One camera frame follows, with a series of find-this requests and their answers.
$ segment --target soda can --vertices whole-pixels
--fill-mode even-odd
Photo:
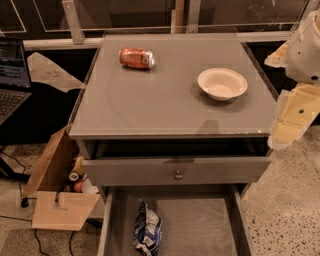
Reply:
[[[155,64],[152,50],[142,48],[122,48],[119,59],[123,66],[131,68],[151,69]]]

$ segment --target speckled floor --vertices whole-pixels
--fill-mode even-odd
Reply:
[[[320,255],[320,126],[272,153],[242,205],[256,255]]]
[[[45,145],[8,146],[4,152],[27,165],[27,173]],[[22,172],[13,160],[13,169]],[[31,229],[34,200],[20,208],[19,183],[0,180],[0,256],[41,255]],[[242,206],[258,256],[320,255],[320,126],[310,127],[291,147],[272,153],[272,163],[242,198]],[[96,255],[100,229],[85,224],[72,236],[74,255]],[[48,255],[71,255],[70,231],[38,230],[42,251]]]

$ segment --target drawer handle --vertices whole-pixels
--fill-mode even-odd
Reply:
[[[180,171],[176,171],[176,175],[174,176],[175,180],[182,180],[183,179],[183,175],[181,174]]]

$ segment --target bag of chips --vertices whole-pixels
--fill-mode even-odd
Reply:
[[[134,248],[144,256],[157,256],[162,220],[141,200],[134,228]]]

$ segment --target cardboard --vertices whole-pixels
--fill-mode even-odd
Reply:
[[[78,231],[97,202],[100,202],[99,208],[103,205],[99,194],[61,192],[78,153],[79,149],[69,138],[66,128],[51,136],[22,193],[22,198],[38,194],[33,228]]]

